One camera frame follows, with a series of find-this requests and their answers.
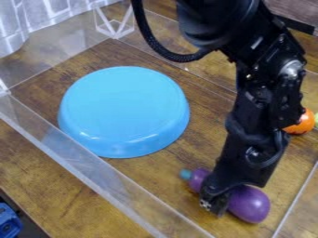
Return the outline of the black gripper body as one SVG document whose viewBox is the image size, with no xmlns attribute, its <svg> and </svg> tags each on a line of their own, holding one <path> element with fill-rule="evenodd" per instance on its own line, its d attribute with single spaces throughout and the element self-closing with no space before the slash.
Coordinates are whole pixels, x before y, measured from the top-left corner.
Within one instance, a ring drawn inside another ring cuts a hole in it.
<svg viewBox="0 0 318 238">
<path fill-rule="evenodd" d="M 305 75 L 297 61 L 277 75 L 261 74 L 237 84 L 237 97 L 225 118 L 227 138 L 213 171 L 205 179 L 209 191 L 227 191 L 248 184 L 261 187 L 288 145 L 287 126 L 304 113 L 300 85 Z"/>
</svg>

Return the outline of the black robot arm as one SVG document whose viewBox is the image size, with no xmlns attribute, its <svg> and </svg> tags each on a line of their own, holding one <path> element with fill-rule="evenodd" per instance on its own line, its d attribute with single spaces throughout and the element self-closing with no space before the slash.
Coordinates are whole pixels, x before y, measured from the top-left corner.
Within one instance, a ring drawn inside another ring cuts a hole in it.
<svg viewBox="0 0 318 238">
<path fill-rule="evenodd" d="M 200 188 L 200 206 L 221 215 L 235 188 L 265 185 L 288 145 L 283 129 L 304 113 L 304 50 L 261 0 L 179 0 L 177 17 L 185 40 L 236 64 L 227 138 Z"/>
</svg>

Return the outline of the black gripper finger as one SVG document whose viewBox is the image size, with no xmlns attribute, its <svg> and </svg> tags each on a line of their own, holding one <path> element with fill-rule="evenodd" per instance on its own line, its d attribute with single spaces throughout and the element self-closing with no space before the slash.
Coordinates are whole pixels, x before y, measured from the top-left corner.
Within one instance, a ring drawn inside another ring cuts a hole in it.
<svg viewBox="0 0 318 238">
<path fill-rule="evenodd" d="M 209 186 L 203 186 L 199 192 L 200 207 L 217 218 L 221 217 L 228 208 L 232 194 L 232 190 L 227 190 L 221 193 L 213 193 Z"/>
</svg>

